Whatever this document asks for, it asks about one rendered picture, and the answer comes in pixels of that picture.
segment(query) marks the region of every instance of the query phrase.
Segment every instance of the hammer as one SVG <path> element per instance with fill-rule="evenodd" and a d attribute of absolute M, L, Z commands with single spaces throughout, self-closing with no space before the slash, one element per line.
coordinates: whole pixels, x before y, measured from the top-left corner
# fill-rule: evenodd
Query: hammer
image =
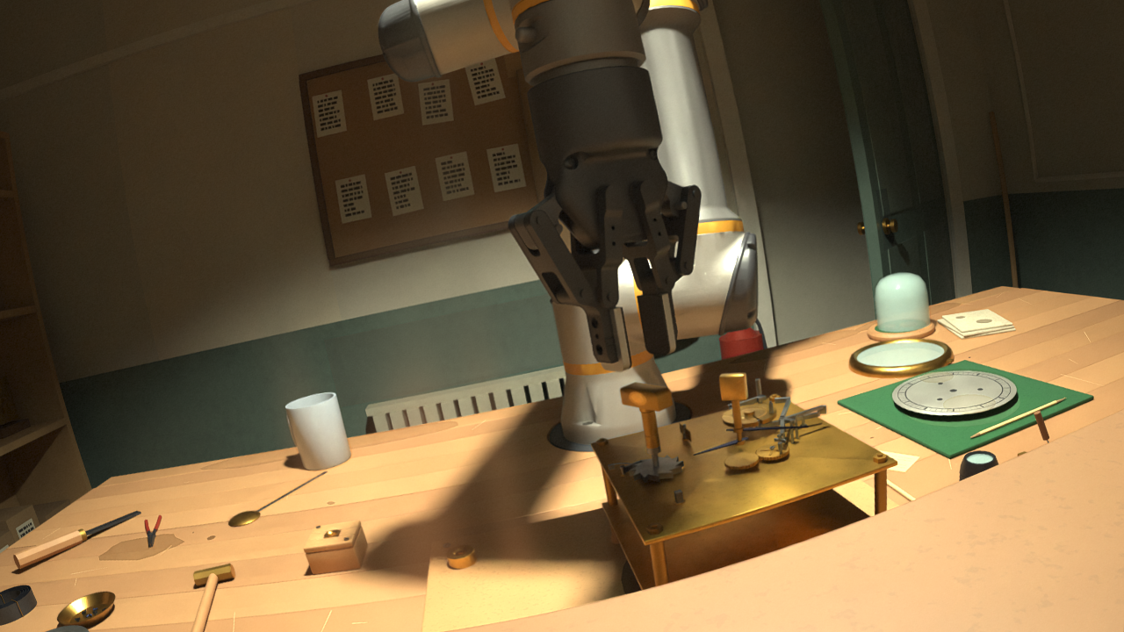
<path fill-rule="evenodd" d="M 234 579 L 234 566 L 223 565 L 215 568 L 205 568 L 194 572 L 196 588 L 207 585 L 203 588 L 203 599 L 199 602 L 199 612 L 196 613 L 196 624 L 191 626 L 191 632 L 203 632 L 207 628 L 207 617 L 210 616 L 210 606 L 215 601 L 215 589 L 219 581 Z"/>

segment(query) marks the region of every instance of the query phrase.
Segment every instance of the bulletin board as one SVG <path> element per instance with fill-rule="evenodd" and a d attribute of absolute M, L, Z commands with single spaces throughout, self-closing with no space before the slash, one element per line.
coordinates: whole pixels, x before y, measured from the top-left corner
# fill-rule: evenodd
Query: bulletin board
<path fill-rule="evenodd" d="M 330 267 L 505 232 L 538 202 L 519 57 L 408 83 L 381 56 L 300 75 Z"/>

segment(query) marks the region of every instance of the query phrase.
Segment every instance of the beige wall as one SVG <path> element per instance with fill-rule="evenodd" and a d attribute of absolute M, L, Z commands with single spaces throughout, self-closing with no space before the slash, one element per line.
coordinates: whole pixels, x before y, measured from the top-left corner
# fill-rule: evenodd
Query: beige wall
<path fill-rule="evenodd" d="M 507 235 L 329 271 L 298 75 L 389 0 L 0 3 L 0 128 L 61 380 L 535 276 Z"/>
<path fill-rule="evenodd" d="M 835 62 L 818 0 L 711 2 L 733 80 L 781 343 L 874 317 Z"/>
<path fill-rule="evenodd" d="M 988 111 L 1012 193 L 1124 188 L 1124 3 L 914 3 L 932 20 L 963 199 L 999 195 Z"/>

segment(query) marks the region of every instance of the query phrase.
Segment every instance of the green mat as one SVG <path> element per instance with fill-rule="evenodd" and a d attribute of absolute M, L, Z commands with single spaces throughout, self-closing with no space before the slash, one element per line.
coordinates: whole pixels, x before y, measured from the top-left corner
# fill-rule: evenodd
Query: green mat
<path fill-rule="evenodd" d="M 1076 390 L 1070 390 L 1068 388 L 1062 388 L 1060 386 L 1054 386 L 1031 378 L 1024 378 L 1023 376 L 1008 373 L 1007 371 L 1000 371 L 998 369 L 992 369 L 991 367 L 977 364 L 976 362 L 957 362 L 931 372 L 939 373 L 944 371 L 985 371 L 1003 376 L 1015 382 L 1015 388 L 1018 390 L 1018 395 L 1015 398 L 1014 404 L 999 408 L 990 415 L 973 416 L 970 421 L 957 422 L 934 421 L 931 418 L 914 417 L 903 413 L 901 409 L 894 405 L 892 394 L 894 389 L 905 380 L 877 388 L 862 395 L 855 395 L 854 397 L 841 399 L 839 404 L 840 406 L 853 410 L 877 424 L 892 430 L 901 436 L 921 443 L 925 448 L 928 448 L 942 457 L 951 459 L 953 457 L 959 457 L 964 452 L 978 450 L 997 439 L 1003 439 L 1027 426 L 1034 425 L 1034 415 L 1018 419 L 1013 424 L 1007 424 L 1001 428 L 994 430 L 976 439 L 969 439 L 971 435 L 988 426 L 992 426 L 1027 410 L 1033 410 L 1043 404 L 1049 404 L 1050 401 L 1061 399 L 1062 397 L 1066 398 L 1066 401 L 1055 404 L 1045 410 L 1042 410 L 1043 418 L 1053 417 L 1054 415 L 1064 413 L 1075 406 L 1080 406 L 1086 401 L 1093 400 L 1091 395 L 1078 392 Z"/>

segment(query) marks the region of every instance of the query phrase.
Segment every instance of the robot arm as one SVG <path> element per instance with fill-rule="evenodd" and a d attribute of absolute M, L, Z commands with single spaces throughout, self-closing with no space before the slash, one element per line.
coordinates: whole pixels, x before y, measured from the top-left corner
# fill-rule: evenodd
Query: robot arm
<path fill-rule="evenodd" d="M 674 351 L 671 290 L 694 267 L 701 193 L 668 182 L 640 24 L 649 0 L 401 0 L 379 21 L 383 54 L 420 81 L 514 52 L 546 199 L 509 228 L 553 300 L 582 309 L 595 358 L 631 365 L 617 269 L 632 268 L 644 346 Z M 561 222 L 570 243 L 559 234 Z"/>

